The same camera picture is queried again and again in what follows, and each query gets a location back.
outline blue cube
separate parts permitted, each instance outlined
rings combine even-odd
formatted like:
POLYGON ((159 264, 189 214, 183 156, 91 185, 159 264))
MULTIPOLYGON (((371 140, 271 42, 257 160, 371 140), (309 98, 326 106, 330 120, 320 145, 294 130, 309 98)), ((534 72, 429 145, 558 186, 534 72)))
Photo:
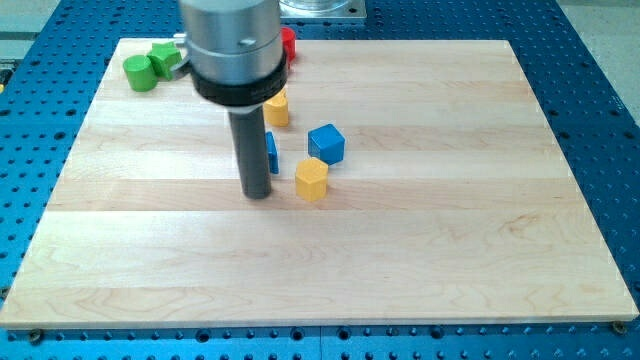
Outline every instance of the blue cube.
POLYGON ((309 131, 309 155, 329 165, 344 158, 344 136, 333 124, 309 131))
POLYGON ((269 155, 269 171, 272 174, 280 172, 278 168, 278 149, 276 148, 276 141, 273 138, 271 131, 265 134, 267 140, 267 154, 269 155))

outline green cylinder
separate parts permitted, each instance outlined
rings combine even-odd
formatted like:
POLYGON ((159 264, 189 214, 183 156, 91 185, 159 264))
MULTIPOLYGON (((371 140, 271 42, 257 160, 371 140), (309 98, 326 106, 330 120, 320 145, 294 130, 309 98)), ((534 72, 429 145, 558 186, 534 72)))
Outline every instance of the green cylinder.
POLYGON ((151 60, 144 55, 134 55, 122 64, 124 73, 127 74, 129 86, 134 91, 149 91, 156 87, 158 78, 153 71, 151 60))

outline blue perforated table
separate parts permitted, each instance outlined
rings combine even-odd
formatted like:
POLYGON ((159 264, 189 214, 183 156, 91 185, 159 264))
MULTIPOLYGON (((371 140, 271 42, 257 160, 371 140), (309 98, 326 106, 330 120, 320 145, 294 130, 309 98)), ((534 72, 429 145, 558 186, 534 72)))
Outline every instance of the blue perforated table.
MULTIPOLYGON (((369 1, 364 25, 303 39, 507 39, 636 302, 640 131, 553 1, 369 1)), ((9 286, 121 37, 182 27, 174 1, 63 0, 0 95, 0 286, 9 286)), ((0 331, 0 358, 638 358, 640 322, 431 327, 0 331)))

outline yellow hexagonal block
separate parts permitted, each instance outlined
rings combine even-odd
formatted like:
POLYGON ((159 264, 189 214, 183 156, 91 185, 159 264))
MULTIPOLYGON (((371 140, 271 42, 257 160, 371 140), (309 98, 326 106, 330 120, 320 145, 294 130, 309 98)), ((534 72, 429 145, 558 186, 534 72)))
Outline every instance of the yellow hexagonal block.
POLYGON ((296 194, 307 201, 320 200, 327 195, 329 165, 317 158, 298 163, 296 194))
POLYGON ((273 126, 289 125, 289 100, 284 89, 280 90, 276 96, 267 100, 262 106, 264 119, 273 126))

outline wooden tabletop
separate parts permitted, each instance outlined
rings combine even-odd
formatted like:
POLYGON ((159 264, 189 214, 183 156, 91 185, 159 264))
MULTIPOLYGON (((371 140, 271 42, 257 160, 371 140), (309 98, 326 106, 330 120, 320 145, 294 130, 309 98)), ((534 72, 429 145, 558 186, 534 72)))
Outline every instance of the wooden tabletop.
POLYGON ((280 174, 243 197, 184 78, 131 91, 123 39, 9 297, 7 328, 629 320, 638 314, 507 42, 299 41, 280 174), (346 138, 295 195, 307 131, 346 138))

